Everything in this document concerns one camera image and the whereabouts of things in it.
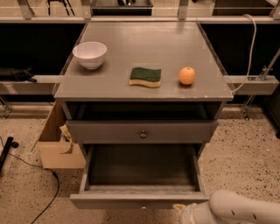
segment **open drawer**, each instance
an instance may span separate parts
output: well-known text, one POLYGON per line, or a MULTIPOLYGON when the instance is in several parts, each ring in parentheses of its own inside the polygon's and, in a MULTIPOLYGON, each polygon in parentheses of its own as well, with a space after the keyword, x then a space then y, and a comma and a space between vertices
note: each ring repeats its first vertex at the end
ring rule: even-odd
POLYGON ((167 209, 208 197, 191 144, 95 144, 70 200, 85 209, 167 209))
POLYGON ((203 144, 217 121, 67 121, 78 144, 203 144))

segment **sponge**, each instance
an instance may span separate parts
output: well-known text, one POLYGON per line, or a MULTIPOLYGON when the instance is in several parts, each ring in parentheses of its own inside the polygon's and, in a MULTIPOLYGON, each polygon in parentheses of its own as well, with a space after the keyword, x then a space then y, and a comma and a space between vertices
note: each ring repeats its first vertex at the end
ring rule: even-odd
POLYGON ((145 86, 148 88, 159 88, 161 85, 161 69, 148 69, 134 67, 131 71, 129 84, 145 86))

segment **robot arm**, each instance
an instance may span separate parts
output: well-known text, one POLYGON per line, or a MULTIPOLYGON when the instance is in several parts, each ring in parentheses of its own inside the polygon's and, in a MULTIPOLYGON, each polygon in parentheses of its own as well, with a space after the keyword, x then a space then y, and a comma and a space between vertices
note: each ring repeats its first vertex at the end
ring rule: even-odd
POLYGON ((249 199, 236 192, 219 190, 208 202, 192 204, 181 212, 180 224, 276 224, 280 204, 249 199))

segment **drawer handle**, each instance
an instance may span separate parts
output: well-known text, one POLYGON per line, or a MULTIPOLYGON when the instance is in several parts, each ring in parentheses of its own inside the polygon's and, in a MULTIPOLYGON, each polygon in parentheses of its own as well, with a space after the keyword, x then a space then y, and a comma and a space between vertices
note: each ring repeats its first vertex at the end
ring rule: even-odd
POLYGON ((146 138, 147 137, 146 131, 142 130, 141 133, 140 133, 140 137, 141 138, 146 138))

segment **white bowl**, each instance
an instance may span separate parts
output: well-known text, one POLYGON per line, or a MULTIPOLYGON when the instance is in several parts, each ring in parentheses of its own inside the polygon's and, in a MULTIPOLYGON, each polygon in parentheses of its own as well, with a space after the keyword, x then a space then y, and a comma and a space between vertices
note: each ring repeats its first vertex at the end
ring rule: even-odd
POLYGON ((87 69, 98 68, 105 60, 107 47, 99 42, 84 42, 73 50, 73 56, 77 62, 87 69))

